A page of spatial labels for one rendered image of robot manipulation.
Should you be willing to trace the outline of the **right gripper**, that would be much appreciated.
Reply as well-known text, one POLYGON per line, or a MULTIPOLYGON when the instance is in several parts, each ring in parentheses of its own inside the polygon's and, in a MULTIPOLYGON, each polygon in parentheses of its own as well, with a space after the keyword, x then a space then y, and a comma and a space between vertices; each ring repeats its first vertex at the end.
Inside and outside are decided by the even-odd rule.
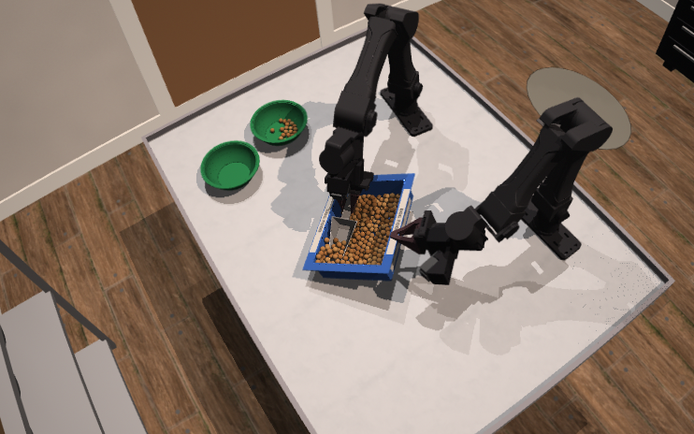
MULTIPOLYGON (((361 161, 362 159, 363 159, 363 156, 361 158, 359 158, 358 160, 357 159, 352 160, 350 163, 356 163, 356 162, 361 161)), ((327 176, 328 175, 329 175, 329 173, 327 173, 325 176, 325 184, 327 184, 327 176)), ((373 181, 373 176, 374 176, 373 172, 364 171, 364 177, 363 177, 363 180, 362 180, 360 185, 350 184, 350 188, 349 188, 348 193, 351 194, 351 214, 354 213, 354 208, 355 208, 357 199, 359 198, 362 190, 365 189, 365 191, 367 191, 369 189, 369 184, 371 181, 373 181)), ((346 199, 343 199, 343 201, 342 200, 337 200, 337 201, 340 204, 341 211, 343 211, 345 203, 346 203, 346 199)))

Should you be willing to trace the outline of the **green bowl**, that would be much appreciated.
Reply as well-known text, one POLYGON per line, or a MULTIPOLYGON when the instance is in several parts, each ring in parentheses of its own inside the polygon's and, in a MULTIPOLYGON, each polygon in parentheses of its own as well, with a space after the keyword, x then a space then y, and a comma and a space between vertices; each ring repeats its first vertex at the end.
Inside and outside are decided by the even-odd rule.
POLYGON ((259 154, 254 146, 232 140, 212 148, 203 158, 200 172, 208 185, 232 191, 245 186, 253 178, 259 163, 259 154))
POLYGON ((253 135, 258 139, 269 145, 282 146, 296 140, 306 127, 307 122, 307 112, 298 103, 290 100, 276 100, 266 103, 253 114, 250 127, 253 135), (291 137, 287 137, 285 134, 284 139, 279 140, 283 133, 280 128, 285 127, 285 123, 280 123, 279 119, 286 119, 286 121, 290 119, 294 122, 297 133, 291 137), (270 132, 271 128, 275 130, 273 133, 270 132))

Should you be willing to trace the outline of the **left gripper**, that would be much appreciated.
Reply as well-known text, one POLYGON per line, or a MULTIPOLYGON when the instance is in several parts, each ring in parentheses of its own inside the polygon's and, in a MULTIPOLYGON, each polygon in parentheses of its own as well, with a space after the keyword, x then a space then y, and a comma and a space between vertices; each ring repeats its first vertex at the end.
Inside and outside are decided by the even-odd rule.
POLYGON ((418 254, 432 254, 427 245, 427 235, 430 227, 445 227, 445 223, 437 223, 431 210, 425 210, 424 216, 391 232, 390 238, 408 247, 418 254), (399 234, 399 235, 398 235, 399 234), (402 237, 412 235, 411 238, 402 237))

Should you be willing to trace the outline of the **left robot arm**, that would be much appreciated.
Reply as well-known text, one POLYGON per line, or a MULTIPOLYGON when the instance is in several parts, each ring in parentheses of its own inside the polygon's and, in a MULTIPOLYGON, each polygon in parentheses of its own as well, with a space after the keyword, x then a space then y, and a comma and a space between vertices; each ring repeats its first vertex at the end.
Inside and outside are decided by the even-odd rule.
POLYGON ((481 251, 488 240, 485 228, 498 243, 510 238, 520 220, 561 260, 580 249, 582 243, 562 222, 570 217, 572 186, 586 156, 606 142, 613 128, 579 97, 548 108, 540 120, 545 125, 536 142, 506 181, 478 207, 451 214, 445 227, 429 228, 433 255, 419 269, 428 282, 449 285, 459 251, 481 251))

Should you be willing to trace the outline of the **dark grey table edge lip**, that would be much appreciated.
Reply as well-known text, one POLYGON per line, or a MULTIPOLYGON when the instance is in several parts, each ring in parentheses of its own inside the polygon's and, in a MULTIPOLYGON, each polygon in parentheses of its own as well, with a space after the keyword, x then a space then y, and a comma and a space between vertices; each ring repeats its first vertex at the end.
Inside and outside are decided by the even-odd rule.
MULTIPOLYGON (((241 319, 242 323, 245 325, 246 329, 248 330, 249 334, 251 335, 254 343, 256 344, 258 350, 260 351, 261 355, 264 357, 266 360, 268 366, 270 367, 271 371, 273 372, 274 376, 276 377, 277 381, 279 382, 280 386, 282 387, 284 393, 286 396, 289 398, 291 401, 292 405, 296 409, 296 412, 300 416, 301 420, 305 424, 306 428, 310 432, 310 434, 317 434, 315 429, 313 428, 311 422, 307 418, 306 414, 302 411, 301 407, 297 403, 295 397, 291 393, 290 389, 288 388, 287 384, 283 380, 281 374, 278 372, 276 369, 275 365, 273 364, 272 360, 268 356, 265 348, 263 347, 262 343, 260 340, 257 338, 256 334, 254 333, 251 325, 249 324, 248 320, 246 319, 244 313, 242 312, 241 308, 239 307, 239 304, 233 297, 232 293, 230 292, 228 286, 226 285, 222 275, 220 274, 218 268, 215 266, 214 262, 212 261, 206 247, 204 246, 202 240, 198 236, 197 232, 195 231, 195 228, 193 224, 191 223, 188 215, 186 214, 183 206, 181 205, 178 197, 176 196, 171 184, 169 183, 166 174, 164 173, 163 169, 161 168, 158 160, 156 159, 152 148, 150 144, 148 143, 149 141, 160 137, 164 133, 182 125, 183 123, 186 123, 193 118, 211 110, 214 109, 218 106, 220 106, 222 103, 240 95, 244 94, 251 89, 269 81, 272 80, 298 66, 304 65, 307 62, 316 59, 328 52, 331 52, 337 48, 340 48, 348 43, 351 43, 358 38, 361 38, 367 34, 367 28, 360 30, 354 34, 351 34, 347 37, 344 37, 336 42, 333 42, 325 47, 322 47, 321 49, 311 52, 301 58, 298 58, 294 60, 293 62, 283 65, 266 75, 263 75, 255 80, 252 80, 237 89, 224 94, 209 103, 196 108, 179 118, 175 119, 174 121, 167 123, 149 134, 141 137, 143 140, 153 162, 155 163, 162 179, 164 180, 166 187, 168 191, 171 193, 177 207, 179 208, 182 217, 184 218, 185 222, 187 223, 188 227, 190 228, 193 236, 195 237, 195 240, 200 247, 202 253, 205 255, 207 261, 210 264, 211 269, 213 270, 215 276, 217 277, 219 283, 223 287, 226 295, 228 296, 230 302, 232 303, 233 307, 235 308, 237 314, 239 315, 239 318, 241 319), (148 141, 147 141, 148 140, 148 141)), ((493 104, 491 104, 484 96, 482 96, 476 89, 474 89, 468 82, 466 82, 461 76, 459 76, 449 65, 447 65, 442 59, 440 59, 435 53, 433 53, 429 48, 427 48, 423 43, 421 43, 417 38, 413 37, 411 38, 411 43, 418 49, 420 50, 424 55, 426 55, 431 61, 433 61, 437 66, 439 66, 445 73, 447 73, 453 80, 455 80, 461 87, 463 87, 469 94, 471 94, 479 103, 481 103, 488 111, 490 111, 500 122, 502 122, 511 132, 513 132, 525 145, 527 145, 530 149, 534 145, 534 141, 532 141, 523 131, 521 131, 512 121, 510 121, 502 112, 500 112, 493 104)), ((570 374, 574 369, 576 369, 579 365, 581 365, 585 360, 587 360, 591 355, 593 355, 602 345, 604 345, 608 340, 610 340, 614 335, 616 335, 624 326, 626 326, 629 322, 631 322, 637 315, 639 315, 646 307, 648 307, 655 299, 657 299, 662 293, 664 293, 665 290, 667 290, 674 282, 675 280, 673 277, 588 193, 586 192, 576 181, 574 181, 574 184, 572 186, 572 190, 579 195, 585 202, 586 204, 593 209, 599 217, 607 224, 609 225, 615 233, 622 238, 628 246, 636 253, 638 254, 644 262, 651 267, 655 273, 665 282, 665 284, 660 287, 655 294, 653 294, 651 297, 649 297, 638 309, 636 309, 631 315, 629 315, 624 321, 622 321, 618 326, 616 326, 611 332, 609 332, 604 338, 602 338, 599 342, 597 342, 593 347, 591 347, 587 352, 585 352, 582 356, 580 356, 576 361, 574 361, 571 365, 569 365, 566 369, 564 369, 561 373, 559 373, 552 381, 550 381, 548 384, 546 384, 543 388, 541 388, 538 392, 536 392, 534 395, 532 395, 530 398, 528 398, 525 402, 523 402, 521 405, 519 405, 517 408, 515 408, 512 412, 507 414, 505 417, 503 417, 501 420, 499 420, 495 425, 493 425, 491 428, 489 428, 487 431, 485 431, 483 434, 493 434, 496 432, 498 429, 503 427, 506 423, 508 423, 510 420, 512 420, 516 415, 518 415, 521 411, 523 411, 526 407, 528 407, 530 404, 532 404, 535 400, 537 400, 540 396, 545 394, 548 390, 550 390, 553 386, 555 386, 558 382, 560 382, 564 377, 566 377, 568 374, 570 374)))

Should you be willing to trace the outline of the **grey scoop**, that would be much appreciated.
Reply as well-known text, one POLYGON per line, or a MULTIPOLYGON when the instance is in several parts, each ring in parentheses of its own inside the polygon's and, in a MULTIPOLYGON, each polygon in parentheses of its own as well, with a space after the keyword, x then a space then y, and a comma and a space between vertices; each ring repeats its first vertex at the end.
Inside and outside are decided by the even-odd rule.
POLYGON ((330 249, 332 244, 336 244, 333 239, 337 238, 341 243, 343 240, 346 241, 344 253, 348 247, 352 234, 354 232, 357 221, 350 220, 351 217, 351 194, 348 194, 347 200, 341 215, 339 217, 331 217, 331 228, 330 228, 330 239, 329 246, 330 249))

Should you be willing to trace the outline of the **blue dog food box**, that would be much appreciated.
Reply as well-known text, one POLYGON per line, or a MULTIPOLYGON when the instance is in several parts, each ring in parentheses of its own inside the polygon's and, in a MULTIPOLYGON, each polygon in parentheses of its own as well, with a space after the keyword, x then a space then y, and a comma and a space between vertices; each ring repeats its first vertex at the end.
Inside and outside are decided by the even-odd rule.
MULTIPOLYGON (((413 199, 413 194, 411 191, 413 180, 414 175, 412 173, 374 175, 373 181, 371 181, 369 184, 369 189, 367 191, 363 189, 360 194, 370 194, 374 195, 376 198, 377 195, 381 195, 383 197, 383 194, 400 194, 396 215, 393 217, 394 222, 390 230, 390 235, 392 231, 405 226, 408 221, 413 199)), ((322 246, 325 247, 326 244, 329 244, 329 242, 325 243, 325 238, 330 239, 332 216, 340 218, 341 208, 337 199, 333 199, 333 197, 329 195, 302 270, 319 271, 323 278, 392 281, 401 244, 398 243, 397 240, 391 239, 390 235, 384 256, 382 256, 383 261, 381 265, 315 263, 317 260, 316 254, 321 251, 320 248, 322 246)))

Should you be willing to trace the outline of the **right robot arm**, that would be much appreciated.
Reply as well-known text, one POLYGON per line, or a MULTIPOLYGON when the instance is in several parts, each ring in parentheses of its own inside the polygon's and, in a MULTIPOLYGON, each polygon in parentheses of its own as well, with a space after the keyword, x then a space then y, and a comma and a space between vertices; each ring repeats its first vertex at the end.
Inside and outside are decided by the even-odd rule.
POLYGON ((381 89, 381 96, 412 137, 433 128, 417 103, 423 84, 412 64, 410 40, 418 26, 418 12, 367 4, 364 14, 368 19, 365 43, 335 107, 333 135, 319 156, 322 169, 329 173, 327 191, 333 199, 342 201, 347 199, 350 184, 360 185, 363 180, 364 159, 350 162, 363 156, 364 137, 376 125, 377 85, 387 53, 389 81, 388 88, 381 89))

